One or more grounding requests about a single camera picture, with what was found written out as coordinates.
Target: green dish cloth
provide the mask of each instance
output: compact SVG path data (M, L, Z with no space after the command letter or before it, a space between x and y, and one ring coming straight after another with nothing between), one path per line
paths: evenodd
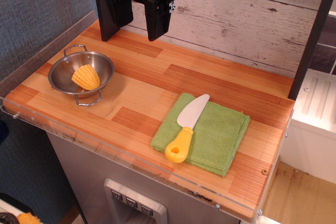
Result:
M181 94L157 131L152 148L165 152L167 145L182 129L176 121L178 115L194 99L191 94ZM194 134L185 162L224 177L249 121L250 117L241 112L208 102L193 128Z

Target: toy corn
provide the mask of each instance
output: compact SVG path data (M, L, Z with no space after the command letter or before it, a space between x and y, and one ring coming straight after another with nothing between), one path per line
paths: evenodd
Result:
M30 212L29 213L23 213L20 214L17 217L17 220L19 221L20 224L40 224L40 220L33 216Z
M100 80L97 72L91 65L83 65L72 75L72 81L86 90L99 87Z

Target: bowl handle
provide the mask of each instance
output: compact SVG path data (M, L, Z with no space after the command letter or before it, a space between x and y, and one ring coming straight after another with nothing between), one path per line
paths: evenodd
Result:
M72 47L84 47L85 51L88 50L88 49L86 48L86 46L84 46L84 45L72 45L72 46L68 47L67 49L64 49L64 57L67 56L67 51L68 51L70 48L72 48Z
M78 101L78 95L74 94L76 102L77 102L77 105L82 105L82 106L92 106L92 105L95 105L97 102L99 102L101 99L103 99L103 96L101 94L101 90L100 89L98 90L98 92L99 92L99 96L100 97L97 100L95 100L93 103L79 103L79 101Z

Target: stainless steel bowl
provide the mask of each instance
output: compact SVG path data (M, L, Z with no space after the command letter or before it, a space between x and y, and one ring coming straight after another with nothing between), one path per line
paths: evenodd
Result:
M75 52L67 55L67 50L72 47L84 47L85 51ZM93 90L85 90L75 84L71 77L81 66L90 64L97 72L100 79L100 86ZM49 82L53 88L65 94L75 96L78 105L94 105L102 99L101 88L103 88L114 74L114 65L109 57L99 52L88 51L84 45L72 45L64 50L64 57L59 59L49 71ZM78 102L78 95L99 92L100 99L91 104Z

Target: toy knife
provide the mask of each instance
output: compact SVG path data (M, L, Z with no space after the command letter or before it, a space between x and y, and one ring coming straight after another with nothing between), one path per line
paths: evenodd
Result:
M165 156L171 162L181 163L187 158L191 138L194 134L193 128L209 98L208 94L201 95L189 103L179 114L177 123L183 128L175 140L165 149Z

